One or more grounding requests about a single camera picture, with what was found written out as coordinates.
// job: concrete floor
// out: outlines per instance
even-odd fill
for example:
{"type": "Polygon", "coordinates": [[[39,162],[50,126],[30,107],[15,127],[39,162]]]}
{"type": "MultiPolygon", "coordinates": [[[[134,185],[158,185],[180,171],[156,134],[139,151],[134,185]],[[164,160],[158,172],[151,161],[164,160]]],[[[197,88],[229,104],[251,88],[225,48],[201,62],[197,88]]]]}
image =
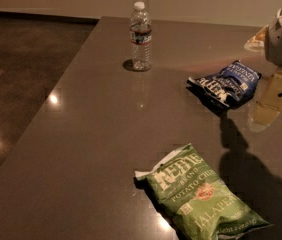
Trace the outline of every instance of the concrete floor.
{"type": "Polygon", "coordinates": [[[0,15],[0,166],[95,22],[0,15]]]}

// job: plastic water bottle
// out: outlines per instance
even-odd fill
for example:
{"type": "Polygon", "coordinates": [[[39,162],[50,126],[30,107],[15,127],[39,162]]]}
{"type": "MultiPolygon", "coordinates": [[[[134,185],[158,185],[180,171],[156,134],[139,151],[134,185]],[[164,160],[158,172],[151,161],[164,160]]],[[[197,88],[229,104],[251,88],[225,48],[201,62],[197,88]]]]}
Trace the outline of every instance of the plastic water bottle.
{"type": "Polygon", "coordinates": [[[130,36],[132,43],[132,61],[135,71],[147,71],[151,68],[151,19],[144,2],[134,3],[130,18],[130,36]]]}

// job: tabletop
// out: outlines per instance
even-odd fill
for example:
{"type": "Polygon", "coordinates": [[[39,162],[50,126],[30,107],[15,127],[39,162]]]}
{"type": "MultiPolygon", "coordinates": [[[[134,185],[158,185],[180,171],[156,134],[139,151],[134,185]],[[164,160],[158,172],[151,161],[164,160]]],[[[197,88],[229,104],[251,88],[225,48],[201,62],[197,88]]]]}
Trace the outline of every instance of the tabletop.
{"type": "Polygon", "coordinates": [[[188,77],[240,59],[265,76],[261,90],[276,67],[243,48],[259,29],[153,24],[149,71],[122,66],[131,55],[129,20],[103,17],[46,90],[46,103],[0,168],[0,240],[178,239],[133,178],[188,143],[275,224],[243,239],[282,239],[282,114],[252,132],[253,101],[219,118],[186,88],[188,77]]]}

